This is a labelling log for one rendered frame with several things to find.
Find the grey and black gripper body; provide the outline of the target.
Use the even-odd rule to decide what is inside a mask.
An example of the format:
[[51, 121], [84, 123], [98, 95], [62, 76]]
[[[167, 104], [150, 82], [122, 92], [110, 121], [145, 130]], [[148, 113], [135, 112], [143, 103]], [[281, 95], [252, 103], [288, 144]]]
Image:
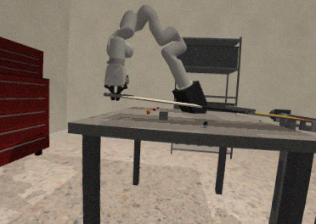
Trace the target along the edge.
[[121, 64], [109, 64], [107, 65], [104, 84], [106, 86], [124, 86], [127, 82], [126, 67]]

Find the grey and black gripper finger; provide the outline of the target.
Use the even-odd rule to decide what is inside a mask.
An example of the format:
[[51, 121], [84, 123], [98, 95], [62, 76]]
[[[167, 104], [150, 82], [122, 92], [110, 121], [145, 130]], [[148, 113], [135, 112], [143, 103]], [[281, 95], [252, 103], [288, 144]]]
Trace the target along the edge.
[[[106, 86], [104, 84], [104, 87], [108, 88], [110, 90], [110, 92], [115, 93], [115, 86]], [[115, 100], [115, 97], [110, 97], [110, 98], [111, 98], [111, 100]]]
[[[119, 87], [119, 86], [117, 86], [117, 93], [116, 93], [116, 94], [121, 95], [121, 92], [122, 92], [124, 89], [127, 89], [127, 83], [126, 83], [126, 82], [125, 82], [124, 87]], [[120, 98], [117, 98], [117, 97], [116, 97], [116, 101], [119, 101], [119, 99], [120, 99]]]

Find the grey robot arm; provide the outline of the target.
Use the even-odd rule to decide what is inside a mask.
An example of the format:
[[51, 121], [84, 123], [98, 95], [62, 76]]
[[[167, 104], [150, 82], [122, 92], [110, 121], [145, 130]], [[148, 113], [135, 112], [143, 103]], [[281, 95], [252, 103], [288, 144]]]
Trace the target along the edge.
[[125, 40], [131, 38], [135, 31], [141, 31], [147, 21], [149, 21], [150, 31], [160, 46], [174, 41], [161, 50], [161, 55], [167, 62], [178, 85], [177, 90], [184, 90], [193, 84], [192, 81], [189, 81], [181, 60], [176, 59], [178, 55], [187, 50], [187, 47], [175, 26], [169, 26], [164, 29], [157, 13], [147, 4], [143, 5], [137, 14], [132, 10], [128, 10], [123, 15], [121, 21], [120, 29], [110, 36], [107, 44], [106, 50], [110, 56], [107, 64], [121, 64], [125, 66], [125, 58], [131, 58], [133, 56], [133, 47], [125, 42]]

